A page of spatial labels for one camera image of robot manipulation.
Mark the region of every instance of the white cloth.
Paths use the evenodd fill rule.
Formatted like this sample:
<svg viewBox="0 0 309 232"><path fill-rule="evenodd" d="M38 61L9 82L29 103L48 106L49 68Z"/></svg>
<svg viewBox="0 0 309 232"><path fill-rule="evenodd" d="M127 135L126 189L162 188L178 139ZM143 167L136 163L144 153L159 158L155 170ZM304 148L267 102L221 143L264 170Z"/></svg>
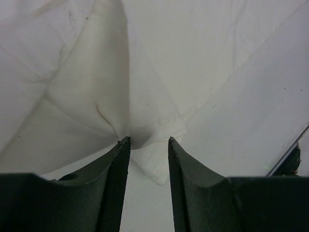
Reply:
<svg viewBox="0 0 309 232"><path fill-rule="evenodd" d="M3 27L2 172L48 173L129 135L133 160L164 184L167 139L186 134L188 118L305 0L96 0L91 14L83 2Z"/></svg>

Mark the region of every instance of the black object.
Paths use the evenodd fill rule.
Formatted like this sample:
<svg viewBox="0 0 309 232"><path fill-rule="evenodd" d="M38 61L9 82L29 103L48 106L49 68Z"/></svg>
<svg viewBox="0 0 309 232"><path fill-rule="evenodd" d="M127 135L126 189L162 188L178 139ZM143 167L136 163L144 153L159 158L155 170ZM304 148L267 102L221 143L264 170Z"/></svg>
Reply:
<svg viewBox="0 0 309 232"><path fill-rule="evenodd" d="M308 231L309 178L225 178L169 140L175 232Z"/></svg>
<svg viewBox="0 0 309 232"><path fill-rule="evenodd" d="M46 181L34 174L0 175L1 232L117 232L130 138L87 166Z"/></svg>
<svg viewBox="0 0 309 232"><path fill-rule="evenodd" d="M298 147L289 154L286 160L277 169L274 175L295 175L300 165L300 149Z"/></svg>

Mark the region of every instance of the white fabric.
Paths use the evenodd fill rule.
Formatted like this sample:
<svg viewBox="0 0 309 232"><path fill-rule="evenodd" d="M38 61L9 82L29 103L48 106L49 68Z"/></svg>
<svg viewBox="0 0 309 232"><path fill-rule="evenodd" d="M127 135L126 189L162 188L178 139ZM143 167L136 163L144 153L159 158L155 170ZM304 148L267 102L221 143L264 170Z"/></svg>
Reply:
<svg viewBox="0 0 309 232"><path fill-rule="evenodd" d="M1 171L51 172L129 135L133 160L164 184L167 138L184 136L188 118L305 0L125 0L125 11L96 0L90 16L83 2L5 21L16 29L0 36L10 99L0 101L0 148L11 140Z"/></svg>

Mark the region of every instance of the white sheet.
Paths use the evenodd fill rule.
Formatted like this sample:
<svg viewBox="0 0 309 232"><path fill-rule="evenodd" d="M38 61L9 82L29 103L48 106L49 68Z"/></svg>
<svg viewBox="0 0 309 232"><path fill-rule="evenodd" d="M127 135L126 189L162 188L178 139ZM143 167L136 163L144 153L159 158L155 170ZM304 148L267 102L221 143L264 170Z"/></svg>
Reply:
<svg viewBox="0 0 309 232"><path fill-rule="evenodd" d="M11 140L1 171L47 173L130 135L134 161L163 184L167 138L184 136L185 122L305 0L125 0L125 11L119 0L97 0L89 17L89 10L67 10L83 9L77 2L5 27L3 54L31 70L29 81L21 74L25 86L41 86L27 104L1 99L1 115L11 112L1 116L3 146ZM20 83L9 75L4 82Z"/></svg>

